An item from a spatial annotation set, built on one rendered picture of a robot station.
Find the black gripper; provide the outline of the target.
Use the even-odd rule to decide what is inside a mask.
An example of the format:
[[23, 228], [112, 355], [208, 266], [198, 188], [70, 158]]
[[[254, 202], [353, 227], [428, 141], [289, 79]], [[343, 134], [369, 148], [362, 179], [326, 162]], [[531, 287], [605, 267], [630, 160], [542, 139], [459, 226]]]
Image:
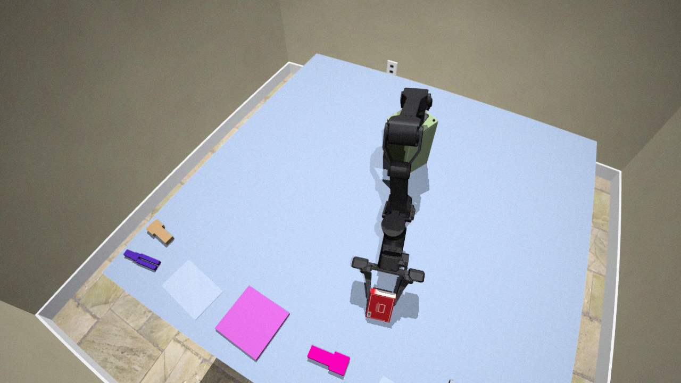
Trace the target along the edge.
[[[381, 252], [383, 249], [389, 249], [390, 252], [395, 251], [397, 249], [403, 249], [403, 245], [401, 243], [395, 243], [395, 242], [382, 242], [381, 245]], [[399, 269], [399, 271], [392, 271], [390, 269], [380, 269], [379, 267], [380, 264], [376, 263], [371, 263], [368, 262], [368, 259], [363, 259], [362, 257], [354, 257], [351, 263], [351, 267], [355, 269], [360, 269], [360, 272], [364, 273], [365, 280], [367, 282], [367, 299], [369, 299], [370, 296], [370, 290], [371, 290], [371, 277], [372, 277], [372, 270], [373, 271], [381, 271], [381, 272], [387, 272], [390, 274], [394, 274], [395, 276], [402, 276], [402, 281], [398, 287], [398, 291], [396, 293], [396, 298], [395, 298], [395, 303], [398, 302], [398, 299], [401, 297], [402, 292], [406, 288], [408, 284], [412, 284], [413, 281], [415, 282], [424, 282], [424, 276], [425, 273], [424, 271], [419, 271], [418, 269], [412, 269], [410, 268], [408, 271]], [[415, 279], [415, 280], [414, 280]], [[419, 281], [418, 281], [419, 280]]]

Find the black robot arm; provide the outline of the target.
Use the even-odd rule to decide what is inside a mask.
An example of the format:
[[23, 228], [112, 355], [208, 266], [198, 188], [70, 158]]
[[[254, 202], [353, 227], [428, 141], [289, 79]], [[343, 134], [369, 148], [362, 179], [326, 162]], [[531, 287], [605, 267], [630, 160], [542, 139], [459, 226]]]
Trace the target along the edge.
[[[429, 117], [433, 98], [428, 89], [404, 88], [401, 91], [401, 114], [390, 117], [384, 127], [383, 150], [388, 160], [387, 176], [390, 176], [390, 194], [385, 202], [381, 222], [384, 232], [383, 242], [395, 242], [404, 245], [406, 227], [405, 222], [411, 222], [415, 216], [415, 206], [412, 198], [407, 195], [408, 179], [410, 178], [411, 163], [421, 151], [424, 121]], [[418, 117], [418, 118], [417, 118]], [[418, 152], [410, 162], [394, 161], [387, 148], [387, 144], [418, 146]], [[408, 179], [407, 179], [408, 178]], [[399, 271], [407, 268], [409, 255], [402, 253], [402, 249], [390, 252], [384, 249], [379, 259], [379, 267]], [[381, 260], [381, 262], [380, 262]]]

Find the pink flat square panel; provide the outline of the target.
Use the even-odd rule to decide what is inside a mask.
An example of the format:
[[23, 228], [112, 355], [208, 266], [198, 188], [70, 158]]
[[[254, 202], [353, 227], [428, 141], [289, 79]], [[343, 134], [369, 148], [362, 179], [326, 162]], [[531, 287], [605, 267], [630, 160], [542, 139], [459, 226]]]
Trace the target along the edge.
[[289, 315], [248, 286], [215, 329], [257, 361]]

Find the pale blue mat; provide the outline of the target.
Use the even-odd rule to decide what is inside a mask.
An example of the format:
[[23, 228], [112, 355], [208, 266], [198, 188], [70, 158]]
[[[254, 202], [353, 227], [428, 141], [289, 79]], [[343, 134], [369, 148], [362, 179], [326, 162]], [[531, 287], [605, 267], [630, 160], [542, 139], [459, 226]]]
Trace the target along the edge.
[[[367, 318], [355, 256], [378, 264], [390, 194], [384, 126], [404, 88], [438, 120], [410, 173], [408, 284]], [[316, 54], [102, 272], [253, 383], [571, 383], [597, 141]], [[159, 220], [167, 245], [147, 231]], [[160, 260], [156, 271], [126, 249]], [[197, 320], [163, 288], [187, 260], [223, 293]], [[248, 286], [290, 313], [253, 359], [215, 327]], [[344, 376], [308, 358], [350, 357]]]

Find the magenta flat stepped block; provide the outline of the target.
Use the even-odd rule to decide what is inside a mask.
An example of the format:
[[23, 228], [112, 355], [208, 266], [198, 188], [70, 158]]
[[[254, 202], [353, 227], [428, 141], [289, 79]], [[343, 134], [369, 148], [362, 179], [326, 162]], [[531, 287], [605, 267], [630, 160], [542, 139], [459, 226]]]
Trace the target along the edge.
[[323, 351], [319, 347], [313, 346], [309, 352], [308, 358], [317, 361], [318, 363], [325, 364], [328, 366], [329, 370], [332, 372], [335, 372], [341, 376], [344, 376], [344, 373], [347, 369], [347, 365], [350, 362], [350, 357], [345, 356], [343, 354], [334, 352], [330, 353], [327, 351]]

